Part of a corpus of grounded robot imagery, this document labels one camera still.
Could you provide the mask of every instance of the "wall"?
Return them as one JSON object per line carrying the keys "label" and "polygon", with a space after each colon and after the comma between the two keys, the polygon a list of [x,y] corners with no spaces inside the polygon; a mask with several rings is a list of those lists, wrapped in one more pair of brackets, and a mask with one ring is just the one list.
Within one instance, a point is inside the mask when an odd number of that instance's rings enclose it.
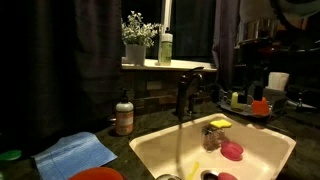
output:
{"label": "wall", "polygon": [[[132,89],[128,92],[128,97],[135,106],[136,115],[175,108],[178,82],[183,72],[123,70],[122,74],[124,87]],[[211,85],[215,81],[214,72],[201,72],[201,74],[206,90],[196,99],[197,104],[211,101]],[[187,93],[192,94],[195,91],[195,86],[192,86]]]}

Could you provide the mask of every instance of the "blue towel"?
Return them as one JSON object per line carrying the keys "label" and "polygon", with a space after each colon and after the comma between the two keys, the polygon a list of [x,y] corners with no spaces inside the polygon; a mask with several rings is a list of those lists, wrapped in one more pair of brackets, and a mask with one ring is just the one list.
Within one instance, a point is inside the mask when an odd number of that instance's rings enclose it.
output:
{"label": "blue towel", "polygon": [[117,156],[94,134],[81,132],[61,138],[34,158],[43,180],[66,180],[82,170],[102,166]]}

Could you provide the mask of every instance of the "white sink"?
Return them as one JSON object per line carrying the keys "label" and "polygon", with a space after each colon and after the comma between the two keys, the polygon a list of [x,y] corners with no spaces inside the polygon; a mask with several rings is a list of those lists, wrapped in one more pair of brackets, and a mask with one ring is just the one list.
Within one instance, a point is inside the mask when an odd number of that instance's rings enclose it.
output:
{"label": "white sink", "polygon": [[220,149],[208,153],[202,148],[201,129],[216,118],[227,117],[213,114],[163,129],[133,139],[130,147],[155,178],[173,174],[186,179],[198,161],[195,180],[201,179],[205,170],[226,172],[238,180],[276,179],[296,142],[280,133],[258,130],[227,118],[232,127],[225,129],[226,137],[244,149],[241,161],[231,161],[221,155]]}

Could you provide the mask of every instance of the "flower pot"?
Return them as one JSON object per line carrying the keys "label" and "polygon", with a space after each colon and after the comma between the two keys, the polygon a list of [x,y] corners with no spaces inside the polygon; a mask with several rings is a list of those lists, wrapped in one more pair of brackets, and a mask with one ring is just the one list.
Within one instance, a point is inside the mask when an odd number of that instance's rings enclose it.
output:
{"label": "flower pot", "polygon": [[130,64],[144,66],[144,59],[146,57],[146,47],[127,44],[126,45],[126,58]]}

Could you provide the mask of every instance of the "potted plant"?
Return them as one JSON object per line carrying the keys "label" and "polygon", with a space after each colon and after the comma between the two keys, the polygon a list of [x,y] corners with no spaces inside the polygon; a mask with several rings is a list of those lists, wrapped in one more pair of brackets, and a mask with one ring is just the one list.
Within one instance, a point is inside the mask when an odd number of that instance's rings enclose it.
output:
{"label": "potted plant", "polygon": [[141,13],[131,11],[128,23],[122,22],[122,41],[126,46],[126,59],[135,65],[144,65],[146,48],[154,45],[152,38],[161,32],[161,24],[142,22]]}

